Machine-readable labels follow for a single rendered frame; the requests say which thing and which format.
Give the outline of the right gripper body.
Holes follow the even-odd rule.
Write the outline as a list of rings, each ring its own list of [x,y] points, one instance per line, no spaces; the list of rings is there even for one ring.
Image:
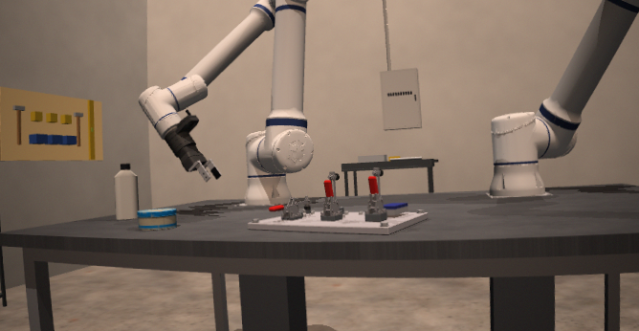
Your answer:
[[[204,155],[197,149],[196,142],[189,135],[197,125],[199,119],[186,110],[187,116],[183,119],[179,115],[170,115],[161,120],[156,126],[156,131],[165,140],[174,155],[181,160],[182,166],[188,170],[197,162],[202,165],[207,162]],[[178,128],[177,128],[177,127]]]

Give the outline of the white plastic bottle with black cap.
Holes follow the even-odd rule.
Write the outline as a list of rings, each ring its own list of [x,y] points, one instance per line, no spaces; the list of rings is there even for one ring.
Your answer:
[[[114,177],[116,218],[118,220],[138,218],[138,176],[129,169],[130,164],[121,164],[121,171]]]

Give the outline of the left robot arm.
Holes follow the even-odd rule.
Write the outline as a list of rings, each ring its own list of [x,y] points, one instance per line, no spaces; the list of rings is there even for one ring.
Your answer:
[[[491,196],[545,193],[538,154],[539,159],[559,158],[574,148],[582,111],[638,12],[639,0],[602,0],[555,91],[536,116],[527,112],[492,119]]]

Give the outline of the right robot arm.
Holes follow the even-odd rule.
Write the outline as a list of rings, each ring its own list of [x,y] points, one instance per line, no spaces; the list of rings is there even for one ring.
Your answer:
[[[313,158],[303,114],[308,1],[258,1],[250,15],[179,82],[164,90],[150,87],[139,97],[139,105],[156,129],[164,118],[206,98],[207,87],[262,33],[275,27],[271,113],[266,132],[255,132],[246,139],[245,205],[289,203],[292,195],[286,173],[302,171]]]

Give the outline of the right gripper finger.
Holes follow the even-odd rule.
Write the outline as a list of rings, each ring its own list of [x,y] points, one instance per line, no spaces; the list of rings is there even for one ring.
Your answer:
[[[204,165],[204,168],[208,167],[211,171],[211,173],[213,174],[213,176],[215,177],[215,179],[219,179],[222,174],[220,173],[220,171],[218,170],[218,168],[215,166],[215,164],[213,163],[212,159],[209,159]]]
[[[203,167],[200,161],[197,161],[188,171],[191,172],[194,168],[197,168],[203,179],[207,182],[211,176],[207,172],[207,170]]]

